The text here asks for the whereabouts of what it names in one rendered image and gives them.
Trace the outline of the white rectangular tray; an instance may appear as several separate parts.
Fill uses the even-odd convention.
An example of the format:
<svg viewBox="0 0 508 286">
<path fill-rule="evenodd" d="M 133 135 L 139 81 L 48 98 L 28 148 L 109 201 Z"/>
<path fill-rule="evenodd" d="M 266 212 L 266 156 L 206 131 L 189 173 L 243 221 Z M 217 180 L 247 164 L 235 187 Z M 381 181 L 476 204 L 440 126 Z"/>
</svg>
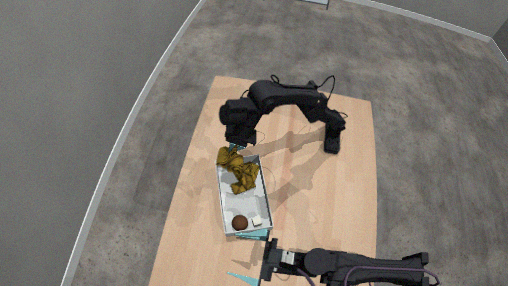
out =
<svg viewBox="0 0 508 286">
<path fill-rule="evenodd" d="M 222 168 L 220 165 L 216 166 L 216 174 L 217 174 L 217 168 L 218 168 L 218 175 L 219 175 L 219 183 L 220 183 L 220 190 L 219 190 L 219 183 L 218 183 L 218 190 L 219 190 L 219 197 L 220 197 L 220 205 L 221 205 L 221 212 L 222 212 L 222 219 L 223 219 L 223 226 L 225 223 L 226 226 L 226 232 L 225 235 L 227 236 L 235 236 L 236 233 L 249 233 L 252 231 L 265 229 L 272 230 L 274 227 L 263 170 L 261 166 L 260 156 L 257 155 L 250 155 L 250 156 L 243 156 L 243 162 L 248 163 L 252 162 L 256 165 L 259 165 L 259 171 L 256 177 L 256 180 L 254 183 L 256 184 L 256 187 L 249 189 L 247 191 L 241 192 L 239 194 L 234 194 L 231 189 L 231 184 L 234 182 L 238 182 L 236 177 L 234 176 L 233 172 L 227 172 L 227 167 Z M 217 175 L 217 182 L 218 182 L 218 175 Z M 269 212 L 270 210 L 270 216 L 271 221 L 269 218 Z M 248 219 L 248 227 L 246 229 L 249 230 L 242 230 L 237 231 L 232 227 L 232 219 L 237 215 L 243 215 Z M 263 222 L 262 225 L 254 227 L 252 218 L 260 216 L 261 221 Z M 224 232 L 225 232 L 225 226 L 224 226 Z"/>
</svg>

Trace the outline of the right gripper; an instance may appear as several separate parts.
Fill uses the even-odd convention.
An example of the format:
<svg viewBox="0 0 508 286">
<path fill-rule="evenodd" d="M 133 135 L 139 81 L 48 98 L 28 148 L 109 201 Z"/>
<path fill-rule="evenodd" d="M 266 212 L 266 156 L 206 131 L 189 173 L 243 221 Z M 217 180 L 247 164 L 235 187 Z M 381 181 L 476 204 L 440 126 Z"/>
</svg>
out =
<svg viewBox="0 0 508 286">
<path fill-rule="evenodd" d="M 244 123 L 226 125 L 225 137 L 226 141 L 229 142 L 230 145 L 228 152 L 230 152 L 236 144 L 237 146 L 239 145 L 237 147 L 237 151 L 245 149 L 247 147 L 247 143 L 255 146 L 257 143 L 257 131 L 255 130 L 255 127 L 247 127 Z"/>
</svg>

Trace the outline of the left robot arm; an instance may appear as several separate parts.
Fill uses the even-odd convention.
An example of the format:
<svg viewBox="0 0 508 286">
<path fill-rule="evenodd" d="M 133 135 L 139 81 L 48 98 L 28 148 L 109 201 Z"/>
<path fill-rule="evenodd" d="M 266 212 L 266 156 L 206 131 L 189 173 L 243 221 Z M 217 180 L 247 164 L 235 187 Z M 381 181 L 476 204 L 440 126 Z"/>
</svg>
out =
<svg viewBox="0 0 508 286">
<path fill-rule="evenodd" d="M 294 265 L 300 266 L 299 269 L 303 270 L 309 277 L 316 278 L 317 275 L 321 275 L 320 283 L 326 283 L 326 286 L 343 286 L 347 271 L 353 266 L 360 265 L 369 266 L 369 268 L 353 270 L 348 276 L 347 286 L 356 286 L 366 282 L 429 286 L 429 277 L 423 277 L 424 271 L 421 272 L 421 268 L 424 269 L 424 266 L 429 263 L 428 252 L 406 256 L 402 260 L 375 259 L 344 252 L 314 248 L 307 254 L 299 252 L 300 259 L 295 261 Z M 280 267 L 282 254 L 282 249 L 271 248 L 268 266 L 286 269 Z"/>
</svg>

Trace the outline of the brown ball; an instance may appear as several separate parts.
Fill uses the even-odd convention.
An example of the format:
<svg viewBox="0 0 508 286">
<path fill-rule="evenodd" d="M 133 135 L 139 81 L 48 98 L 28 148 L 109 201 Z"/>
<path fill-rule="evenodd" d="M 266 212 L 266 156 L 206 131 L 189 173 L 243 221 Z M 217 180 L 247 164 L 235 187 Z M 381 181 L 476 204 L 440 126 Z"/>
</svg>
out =
<svg viewBox="0 0 508 286">
<path fill-rule="evenodd" d="M 245 230 L 248 227 L 248 219 L 243 215 L 237 215 L 232 219 L 232 227 L 237 230 Z"/>
</svg>

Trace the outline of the yellow striped necktie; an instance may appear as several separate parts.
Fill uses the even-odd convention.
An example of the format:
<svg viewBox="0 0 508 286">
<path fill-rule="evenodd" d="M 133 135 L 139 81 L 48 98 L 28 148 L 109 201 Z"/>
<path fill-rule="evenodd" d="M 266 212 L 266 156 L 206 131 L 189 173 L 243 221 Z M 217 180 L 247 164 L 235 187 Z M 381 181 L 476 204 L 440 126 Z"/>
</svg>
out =
<svg viewBox="0 0 508 286">
<path fill-rule="evenodd" d="M 256 187 L 254 181 L 259 171 L 259 165 L 252 162 L 243 162 L 243 156 L 237 154 L 237 144 L 229 151 L 229 147 L 221 147 L 218 152 L 216 165 L 227 167 L 228 172 L 233 172 L 238 182 L 231 184 L 234 194 L 247 191 Z M 245 174 L 244 174 L 245 173 Z"/>
</svg>

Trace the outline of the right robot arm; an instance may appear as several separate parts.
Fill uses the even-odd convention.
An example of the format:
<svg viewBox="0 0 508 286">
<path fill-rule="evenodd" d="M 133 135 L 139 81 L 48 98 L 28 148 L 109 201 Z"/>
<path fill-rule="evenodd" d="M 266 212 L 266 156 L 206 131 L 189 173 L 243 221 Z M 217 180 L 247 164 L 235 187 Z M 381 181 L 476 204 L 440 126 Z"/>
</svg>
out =
<svg viewBox="0 0 508 286">
<path fill-rule="evenodd" d="M 326 107 L 328 98 L 324 93 L 319 93 L 317 89 L 314 89 L 318 87 L 315 82 L 310 80 L 307 85 L 281 85 L 284 87 L 271 80 L 254 82 L 249 87 L 247 97 L 228 99 L 220 107 L 219 119 L 221 124 L 244 123 L 247 127 L 255 127 L 262 115 L 269 115 L 275 107 L 297 105 L 309 123 L 315 123 L 322 117 L 319 121 L 327 124 L 325 149 L 339 152 L 340 134 L 343 129 L 346 129 L 344 125 L 346 121 L 342 119 L 343 117 L 339 113 L 335 113 L 338 112 L 337 110 L 333 109 L 332 111 L 335 112 L 332 112 L 331 109 L 329 110 Z"/>
</svg>

